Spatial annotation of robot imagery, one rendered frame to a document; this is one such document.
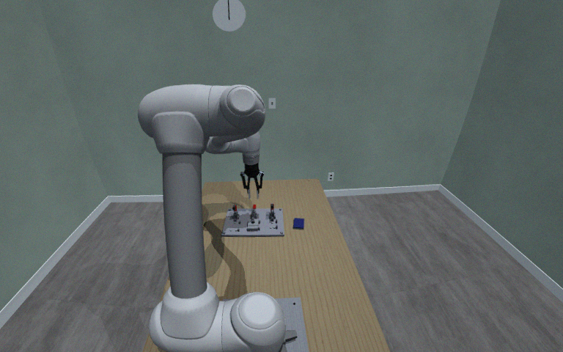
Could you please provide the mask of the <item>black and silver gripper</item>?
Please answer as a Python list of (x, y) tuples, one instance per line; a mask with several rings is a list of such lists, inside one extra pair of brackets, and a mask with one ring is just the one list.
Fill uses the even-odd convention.
[[(249, 172), (249, 171), (253, 171), (253, 172)], [(246, 180), (245, 180), (245, 174), (248, 176), (248, 184), (246, 185)], [(260, 174), (260, 186), (257, 180), (257, 175)], [(250, 195), (250, 178), (254, 178), (255, 183), (256, 183), (256, 187), (257, 187), (257, 199), (259, 199), (259, 192), (260, 192), (260, 188), (262, 188), (262, 177), (264, 175), (264, 172), (260, 172), (259, 171), (259, 164), (255, 164), (255, 165), (247, 165), (245, 164), (245, 172), (241, 172), (240, 176), (242, 177), (242, 181), (243, 181), (243, 187), (247, 189), (247, 193), (249, 194), (249, 199), (251, 197)], [(257, 185), (258, 184), (258, 185)]]

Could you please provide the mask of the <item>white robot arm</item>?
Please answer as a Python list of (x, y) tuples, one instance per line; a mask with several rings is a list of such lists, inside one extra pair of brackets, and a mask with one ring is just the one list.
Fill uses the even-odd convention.
[(171, 287), (150, 316), (153, 343), (166, 352), (287, 352), (297, 332), (286, 331), (276, 299), (254, 292), (219, 301), (205, 269), (202, 154), (242, 153), (244, 164), (258, 164), (262, 98), (242, 84), (176, 85), (146, 95), (138, 118), (163, 153)]

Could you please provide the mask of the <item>blue rectangular block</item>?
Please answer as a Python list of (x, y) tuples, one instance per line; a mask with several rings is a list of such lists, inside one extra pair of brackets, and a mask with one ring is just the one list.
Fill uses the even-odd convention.
[(304, 219), (294, 218), (293, 229), (303, 230), (304, 229)]

